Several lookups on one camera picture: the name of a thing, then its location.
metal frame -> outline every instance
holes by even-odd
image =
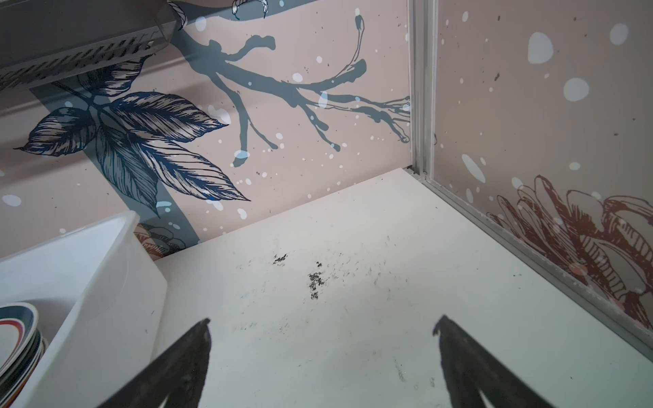
[[[416,178],[471,222],[494,238],[547,281],[653,361],[653,334],[617,311],[608,301],[579,285],[567,272],[536,253],[485,214],[448,191],[434,179],[438,8],[441,0],[409,0],[411,35],[411,120]]]

white countertop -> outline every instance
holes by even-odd
[[[652,404],[653,363],[401,169],[157,265],[158,353],[211,319],[201,407],[450,407],[443,314],[558,408]]]

tree branch illustration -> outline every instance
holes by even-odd
[[[358,31],[358,39],[355,52],[350,62],[333,77],[308,84],[292,84],[290,82],[276,80],[275,78],[247,71],[232,64],[232,62],[241,60],[241,58],[257,48],[275,50],[276,42],[274,37],[253,35],[246,40],[243,47],[235,54],[223,52],[222,45],[214,40],[210,40],[206,46],[199,44],[185,31],[178,32],[173,37],[172,43],[182,52],[195,72],[206,75],[233,102],[240,117],[240,149],[242,151],[247,151],[249,126],[252,127],[254,132],[270,148],[278,149],[278,146],[272,143],[264,135],[264,132],[260,132],[254,126],[254,122],[251,120],[241,96],[237,91],[231,89],[223,79],[227,79],[248,89],[275,95],[283,99],[291,108],[299,107],[313,125],[315,132],[336,151],[340,151],[340,145],[334,143],[327,137],[326,132],[329,130],[329,125],[320,120],[320,109],[359,113],[374,120],[376,123],[383,122],[397,135],[399,141],[408,143],[410,137],[404,129],[404,126],[407,127],[410,122],[409,96],[393,101],[375,102],[356,95],[328,94],[331,89],[339,85],[353,83],[367,71],[365,60],[359,59],[365,30],[363,17],[360,15],[356,16],[355,24]],[[304,96],[300,90],[312,91],[317,97],[310,99]],[[236,157],[233,164],[235,167],[238,167],[245,163],[246,160],[247,157]]]

flower illustration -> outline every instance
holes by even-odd
[[[174,234],[167,228],[139,223],[134,229],[134,235],[153,260],[163,258],[166,255],[186,248],[186,245],[181,240],[175,238]]]
[[[632,196],[601,203],[569,190],[564,201],[543,176],[522,186],[515,208],[498,197],[503,213],[488,217],[646,328],[653,289],[653,206]]]
[[[82,99],[87,108],[54,110],[30,132],[20,149],[60,156],[91,146],[105,178],[156,213],[157,182],[203,200],[247,200],[216,165],[180,144],[225,124],[172,94],[134,92],[106,104],[95,97],[129,91],[146,57],[77,76],[85,92],[54,84]]]

wall mural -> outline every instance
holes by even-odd
[[[266,0],[237,0],[229,15],[235,20],[248,21],[313,1],[280,1],[279,7],[268,8]],[[408,95],[375,101],[364,95],[335,91],[339,86],[359,80],[368,70],[366,60],[360,57],[365,20],[358,8],[351,17],[358,33],[351,60],[341,69],[334,69],[332,76],[305,82],[299,78],[301,74],[296,73],[291,82],[234,64],[257,49],[274,51],[274,37],[250,35],[240,50],[228,54],[220,42],[210,39],[208,45],[204,45],[188,32],[191,25],[205,25],[206,18],[211,15],[229,18],[222,9],[184,2],[168,3],[181,21],[172,46],[179,49],[196,73],[206,76],[216,91],[224,93],[238,112],[238,124],[232,126],[240,128],[240,149],[234,154],[231,167],[244,166],[249,159],[250,129],[272,151],[283,149],[283,144],[273,142],[262,129],[265,125],[255,125],[249,114],[250,105],[231,84],[273,95],[289,108],[301,109],[316,135],[335,152],[340,152],[342,146],[329,138],[330,125],[321,119],[320,112],[356,114],[356,118],[362,116],[373,123],[385,124],[401,144],[410,141]],[[18,149],[52,157],[83,151],[126,205],[138,212],[142,222],[136,236],[150,255],[158,258],[199,242],[197,233],[183,211],[174,205],[167,189],[212,203],[218,210],[223,201],[249,201],[250,198],[239,191],[223,171],[221,166],[225,163],[213,163],[185,147],[207,133],[219,131],[229,122],[173,93],[131,91],[147,59],[119,63],[33,89],[50,114],[35,124],[27,142]]]
[[[440,2],[434,179],[651,330],[653,8],[635,3]]]
[[[518,195],[517,208],[497,196],[502,212],[487,216],[644,327],[653,328],[640,302],[653,289],[653,250],[646,241],[653,234],[653,206],[630,196],[611,196],[601,203],[576,190],[569,190],[563,200],[543,176],[535,178],[535,189],[520,186]]]

